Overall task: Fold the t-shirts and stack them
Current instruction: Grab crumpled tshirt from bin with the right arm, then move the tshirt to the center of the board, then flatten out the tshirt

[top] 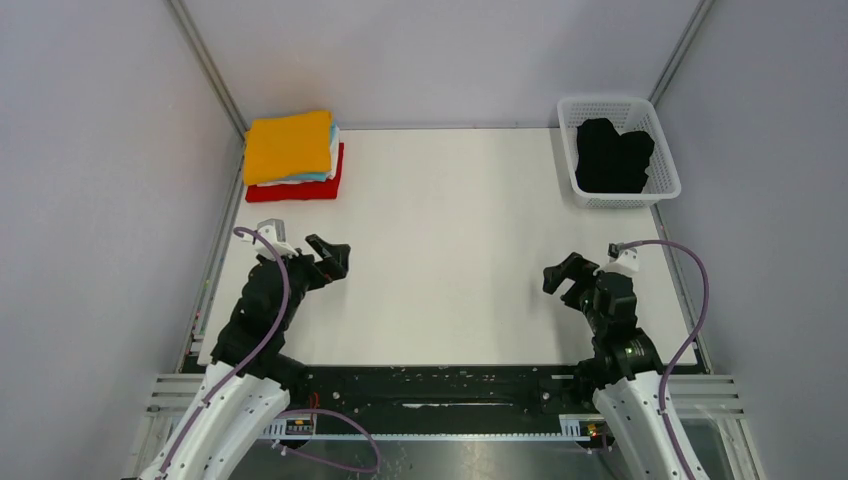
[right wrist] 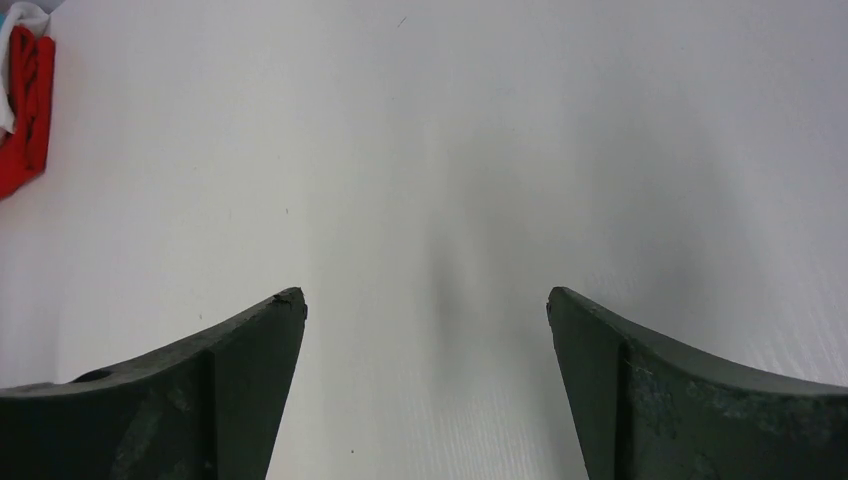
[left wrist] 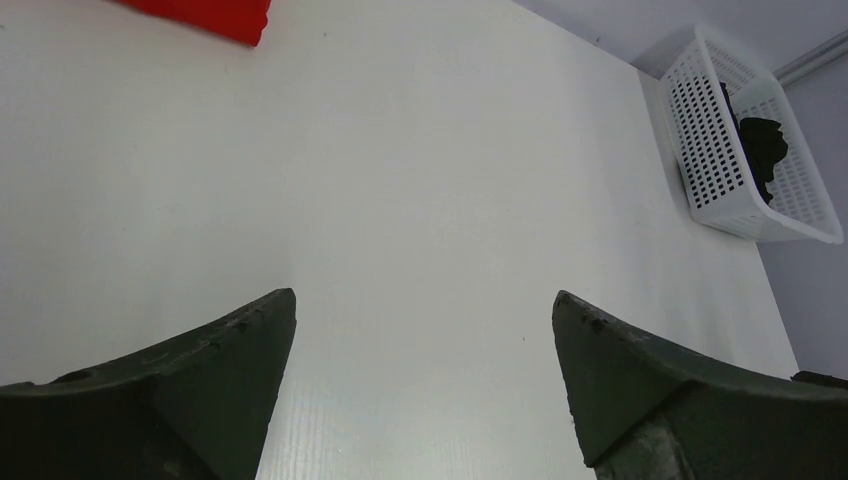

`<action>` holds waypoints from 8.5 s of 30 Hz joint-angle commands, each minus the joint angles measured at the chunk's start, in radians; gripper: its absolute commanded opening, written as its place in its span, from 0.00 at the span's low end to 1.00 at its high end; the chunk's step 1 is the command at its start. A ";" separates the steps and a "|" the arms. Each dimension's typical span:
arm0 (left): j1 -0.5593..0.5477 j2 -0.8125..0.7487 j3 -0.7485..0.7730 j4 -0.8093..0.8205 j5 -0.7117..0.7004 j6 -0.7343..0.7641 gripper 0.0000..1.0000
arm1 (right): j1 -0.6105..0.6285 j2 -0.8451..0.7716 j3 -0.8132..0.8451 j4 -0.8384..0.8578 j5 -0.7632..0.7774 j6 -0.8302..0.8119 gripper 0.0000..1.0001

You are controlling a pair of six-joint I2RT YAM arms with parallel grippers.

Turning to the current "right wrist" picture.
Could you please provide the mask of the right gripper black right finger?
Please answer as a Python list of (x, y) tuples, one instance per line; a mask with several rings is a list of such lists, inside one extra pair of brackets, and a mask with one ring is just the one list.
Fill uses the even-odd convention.
[(845, 388), (741, 365), (575, 291), (547, 301), (592, 479), (843, 479)]

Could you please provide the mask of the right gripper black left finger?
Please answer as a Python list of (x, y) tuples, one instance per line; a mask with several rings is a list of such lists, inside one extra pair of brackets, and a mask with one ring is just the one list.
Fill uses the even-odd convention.
[(262, 479), (308, 307), (297, 287), (75, 380), (1, 392), (5, 479)]

